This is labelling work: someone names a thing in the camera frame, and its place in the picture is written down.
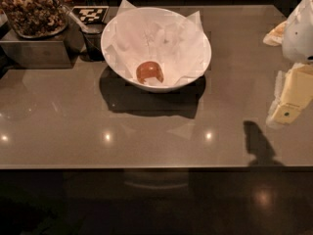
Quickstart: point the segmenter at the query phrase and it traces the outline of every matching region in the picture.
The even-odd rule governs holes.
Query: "small round object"
[[[147,61],[136,69],[137,80],[144,84],[146,78],[155,77],[158,81],[163,82],[164,76],[159,64],[154,61]]]

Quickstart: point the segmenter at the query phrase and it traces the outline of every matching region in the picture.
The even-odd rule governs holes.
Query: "gray table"
[[[280,47],[262,43],[282,14],[273,6],[170,9],[200,10],[212,47],[204,77],[152,94],[105,62],[9,70],[0,80],[0,167],[313,165],[312,108],[283,130],[265,125],[276,73],[291,67]]]

